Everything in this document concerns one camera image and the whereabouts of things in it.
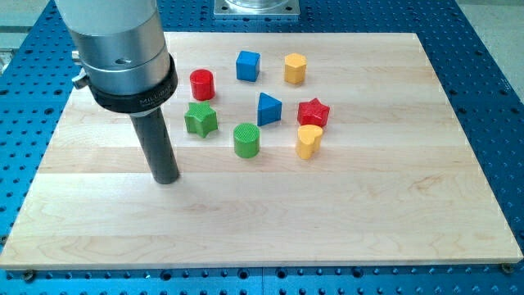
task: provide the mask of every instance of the blue block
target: blue block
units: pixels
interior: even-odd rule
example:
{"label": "blue block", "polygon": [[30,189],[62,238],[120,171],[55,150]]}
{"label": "blue block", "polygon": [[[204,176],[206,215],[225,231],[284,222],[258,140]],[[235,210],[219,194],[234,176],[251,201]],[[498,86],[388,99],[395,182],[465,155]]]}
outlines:
{"label": "blue block", "polygon": [[260,72],[260,54],[240,51],[237,58],[237,79],[255,82]]}
{"label": "blue block", "polygon": [[266,93],[261,93],[257,114],[258,126],[278,121],[282,115],[282,102]]}

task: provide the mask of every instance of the wooden tabletop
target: wooden tabletop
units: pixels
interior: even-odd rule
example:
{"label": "wooden tabletop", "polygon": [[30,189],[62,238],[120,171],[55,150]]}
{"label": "wooden tabletop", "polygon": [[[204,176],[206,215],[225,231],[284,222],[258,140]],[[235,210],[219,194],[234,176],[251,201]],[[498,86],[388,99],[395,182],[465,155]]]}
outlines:
{"label": "wooden tabletop", "polygon": [[[182,172],[156,184],[126,115],[74,90],[0,267],[136,269],[517,262],[522,253],[415,34],[168,33],[179,85],[163,106]],[[259,52],[256,83],[236,80]],[[302,85],[283,58],[307,57]],[[189,75],[215,75],[219,130],[188,134]],[[233,129],[260,92],[282,120],[241,159]],[[298,102],[331,107],[321,148],[295,152]]]}

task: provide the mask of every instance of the yellow hexagon block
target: yellow hexagon block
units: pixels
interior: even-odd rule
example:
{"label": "yellow hexagon block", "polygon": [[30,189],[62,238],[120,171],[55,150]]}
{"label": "yellow hexagon block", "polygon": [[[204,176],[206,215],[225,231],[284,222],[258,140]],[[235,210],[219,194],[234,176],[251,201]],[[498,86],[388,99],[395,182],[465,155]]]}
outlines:
{"label": "yellow hexagon block", "polygon": [[295,150],[300,159],[307,160],[320,149],[322,134],[322,128],[317,125],[302,125],[298,128]]}
{"label": "yellow hexagon block", "polygon": [[284,80],[292,84],[300,84],[305,79],[305,67],[307,61],[305,56],[292,53],[284,58],[286,64],[284,69]]}

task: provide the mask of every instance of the metal base plate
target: metal base plate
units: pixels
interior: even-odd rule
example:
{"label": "metal base plate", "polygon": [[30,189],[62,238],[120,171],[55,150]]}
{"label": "metal base plate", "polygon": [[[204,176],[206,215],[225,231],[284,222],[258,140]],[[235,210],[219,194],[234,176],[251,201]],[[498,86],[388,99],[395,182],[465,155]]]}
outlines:
{"label": "metal base plate", "polygon": [[215,0],[215,18],[219,19],[266,19],[298,20],[300,15],[299,0],[288,0],[276,7],[265,9],[247,8],[233,4],[227,0]]}

